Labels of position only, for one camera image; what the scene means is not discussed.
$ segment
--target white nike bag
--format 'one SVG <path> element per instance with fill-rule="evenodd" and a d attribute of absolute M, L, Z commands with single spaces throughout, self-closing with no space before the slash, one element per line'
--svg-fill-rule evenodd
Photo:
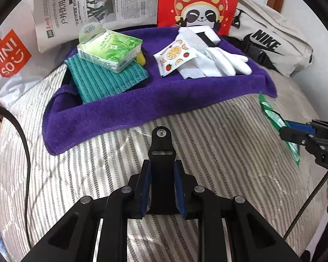
<path fill-rule="evenodd" d="M 312 63 L 312 47 L 302 33 L 274 9 L 252 0 L 239 0 L 228 36 L 265 52 L 283 76 Z"/>
<path fill-rule="evenodd" d="M 0 26 L 0 102 L 11 106 L 64 60 L 70 45 L 38 51 L 33 0 L 22 0 Z"/>

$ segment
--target nike swoosh logo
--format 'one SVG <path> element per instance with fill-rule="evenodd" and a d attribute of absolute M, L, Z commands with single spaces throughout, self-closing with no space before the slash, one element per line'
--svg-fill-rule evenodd
<path fill-rule="evenodd" d="M 244 37 L 243 41 L 244 41 L 244 42 L 249 42 L 249 43 L 251 43 L 252 45 L 254 45 L 255 47 L 257 47 L 257 48 L 259 48 L 259 49 L 261 49 L 261 50 L 270 51 L 270 52 L 273 52 L 273 53 L 276 53 L 276 54 L 279 54 L 279 55 L 284 56 L 283 54 L 276 52 L 273 48 L 268 48 L 268 47 L 266 47 L 266 46 L 262 46 L 262 45 L 260 45 L 260 44 L 255 43 L 255 42 L 252 42 L 252 41 L 250 40 L 250 36 L 251 36 L 252 34 L 253 34 L 253 33 L 250 33 L 250 34 L 246 35 L 246 36 Z"/>

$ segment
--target teal cloth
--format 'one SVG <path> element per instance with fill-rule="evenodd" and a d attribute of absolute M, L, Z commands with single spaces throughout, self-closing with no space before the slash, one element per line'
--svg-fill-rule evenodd
<path fill-rule="evenodd" d="M 123 93 L 148 78 L 148 72 L 135 60 L 121 73 L 114 73 L 84 60 L 78 54 L 69 57 L 65 62 L 83 103 Z"/>

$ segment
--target mattress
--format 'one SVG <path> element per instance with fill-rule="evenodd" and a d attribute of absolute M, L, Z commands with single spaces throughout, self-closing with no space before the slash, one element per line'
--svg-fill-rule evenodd
<path fill-rule="evenodd" d="M 244 196 L 283 235 L 325 173 L 303 148 L 301 164 L 269 120 L 258 95 L 245 95 L 202 109 L 170 115 L 141 126 L 105 133 L 58 156 L 42 137 L 43 112 L 60 87 L 62 65 L 24 94 L 10 109 L 27 137 L 31 154 L 28 229 L 32 244 L 82 196 L 108 196 L 139 173 L 147 159 L 151 132 L 172 132 L 177 159 L 186 173 L 219 196 Z M 317 115 L 290 78 L 268 70 L 279 96 L 266 97 L 284 119 L 306 122 Z M 3 120 L 0 132 L 0 230 L 13 261 L 29 251 L 24 230 L 26 159 L 14 127 Z M 297 254 L 305 249 L 326 207 L 325 187 L 287 239 Z M 129 220 L 128 261 L 195 261 L 197 222 L 179 215 Z"/>

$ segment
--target red logo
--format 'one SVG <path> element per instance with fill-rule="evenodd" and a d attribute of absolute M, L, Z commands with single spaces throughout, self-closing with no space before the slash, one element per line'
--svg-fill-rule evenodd
<path fill-rule="evenodd" d="M 0 75 L 9 78 L 16 75 L 32 55 L 12 30 L 0 38 Z"/>

